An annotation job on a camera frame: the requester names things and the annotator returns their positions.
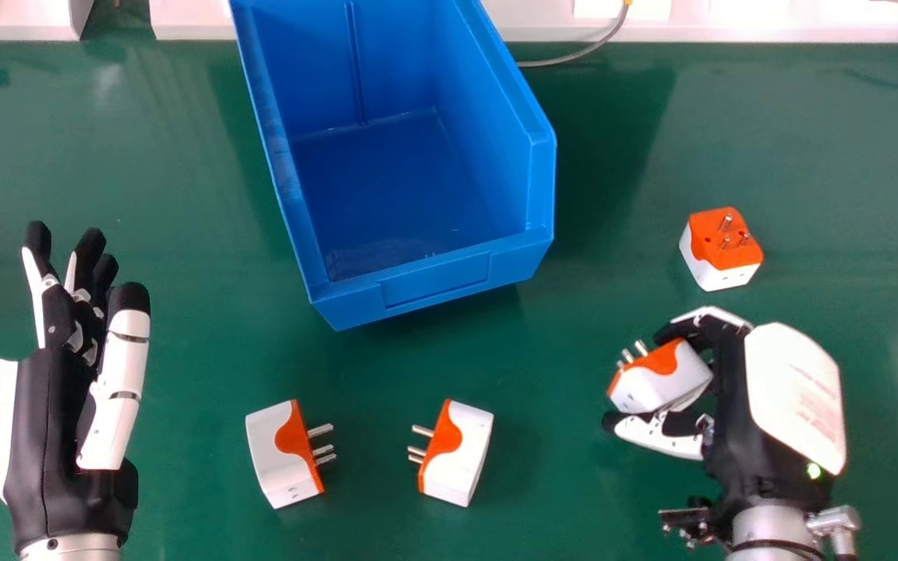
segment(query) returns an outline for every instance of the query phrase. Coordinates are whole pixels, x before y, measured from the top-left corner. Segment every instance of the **metal pin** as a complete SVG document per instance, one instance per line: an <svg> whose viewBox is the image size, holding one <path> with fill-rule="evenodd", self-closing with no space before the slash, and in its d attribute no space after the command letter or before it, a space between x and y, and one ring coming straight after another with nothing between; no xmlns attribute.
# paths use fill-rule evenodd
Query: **metal pin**
<svg viewBox="0 0 898 561"><path fill-rule="evenodd" d="M329 461L335 461L338 459L338 454L328 454L327 456L321 456L320 458L314 459L314 465L322 465Z"/></svg>
<svg viewBox="0 0 898 561"><path fill-rule="evenodd" d="M332 430L334 430L334 424L331 423L315 426L313 429L307 431L307 438L317 438L318 436L321 436L321 434L328 434Z"/></svg>
<svg viewBox="0 0 898 561"><path fill-rule="evenodd" d="M334 444L327 444L322 446L321 448L316 448L313 452L311 452L314 457L327 454L328 452L334 451Z"/></svg>
<svg viewBox="0 0 898 561"><path fill-rule="evenodd" d="M431 438L432 436L435 436L435 432L432 429L425 429L425 427L421 426L420 424L412 424L411 432L413 432L415 434L420 434L421 436L424 436L426 438Z"/></svg>

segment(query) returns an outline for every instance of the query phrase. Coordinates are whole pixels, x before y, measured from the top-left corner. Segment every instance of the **silver cylinder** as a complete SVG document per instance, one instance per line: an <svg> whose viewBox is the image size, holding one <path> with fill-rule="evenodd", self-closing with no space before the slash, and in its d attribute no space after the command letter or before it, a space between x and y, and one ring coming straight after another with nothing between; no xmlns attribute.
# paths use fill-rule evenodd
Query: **silver cylinder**
<svg viewBox="0 0 898 561"><path fill-rule="evenodd" d="M23 548L20 561L120 561L117 536L75 534L44 538Z"/></svg>
<svg viewBox="0 0 898 561"><path fill-rule="evenodd" d="M744 544L766 542L749 549ZM805 514L783 504L762 504L741 511L734 518L734 548L727 561L805 561L800 554L771 542L788 542L816 550L818 545L806 529Z"/></svg>

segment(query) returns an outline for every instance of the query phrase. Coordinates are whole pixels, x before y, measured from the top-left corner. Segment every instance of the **robotic hand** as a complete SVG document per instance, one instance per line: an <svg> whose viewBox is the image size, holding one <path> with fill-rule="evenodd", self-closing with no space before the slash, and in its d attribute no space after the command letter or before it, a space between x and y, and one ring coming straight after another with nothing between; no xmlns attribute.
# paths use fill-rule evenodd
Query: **robotic hand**
<svg viewBox="0 0 898 561"><path fill-rule="evenodd" d="M623 350L608 392L619 411L603 427L701 461L721 488L715 502L660 511L664 532L677 529L688 549L718 542L727 561L822 560L826 538L838 560L856 559L857 512L830 508L847 452L840 372L826 351L782 323L752 326L712 306L672 319L653 342L635 342L638 356ZM706 393L714 421L695 411Z"/></svg>
<svg viewBox="0 0 898 561"><path fill-rule="evenodd" d="M143 285L110 290L117 262L90 228L65 283L51 233L29 224L22 248L38 351L0 359L0 498L24 561L117 561L138 505L124 459L140 405L150 336Z"/></svg>

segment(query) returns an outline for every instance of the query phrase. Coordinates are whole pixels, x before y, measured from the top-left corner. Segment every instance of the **green table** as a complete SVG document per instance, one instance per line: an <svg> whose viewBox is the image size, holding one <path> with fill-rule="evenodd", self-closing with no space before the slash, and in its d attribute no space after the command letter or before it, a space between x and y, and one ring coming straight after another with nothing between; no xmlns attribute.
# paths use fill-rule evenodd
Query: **green table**
<svg viewBox="0 0 898 561"><path fill-rule="evenodd" d="M599 416L617 351L705 303L797 326L841 364L835 500L863 515L864 559L898 560L898 46L620 44L528 71L560 141L537 276L334 333L306 301L235 46L158 44L145 24L100 8L87 42L0 44L0 356L35 345L28 220L60 263L103 228L153 295L128 560L687 559L656 509L712 483ZM728 203L766 263L703 294L677 237ZM339 459L324 496L274 512L243 418L293 397L335 424ZM445 397L497 416L466 510L418 495L405 458ZM9 540L0 504L0 559Z"/></svg>

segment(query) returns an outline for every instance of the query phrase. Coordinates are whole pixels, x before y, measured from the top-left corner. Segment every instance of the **blue container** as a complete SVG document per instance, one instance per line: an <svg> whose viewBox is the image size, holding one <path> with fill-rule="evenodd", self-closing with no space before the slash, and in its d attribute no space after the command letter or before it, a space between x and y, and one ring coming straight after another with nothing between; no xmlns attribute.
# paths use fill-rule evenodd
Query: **blue container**
<svg viewBox="0 0 898 561"><path fill-rule="evenodd" d="M307 295L336 330L535 273L556 136L479 0L232 0Z"/></svg>

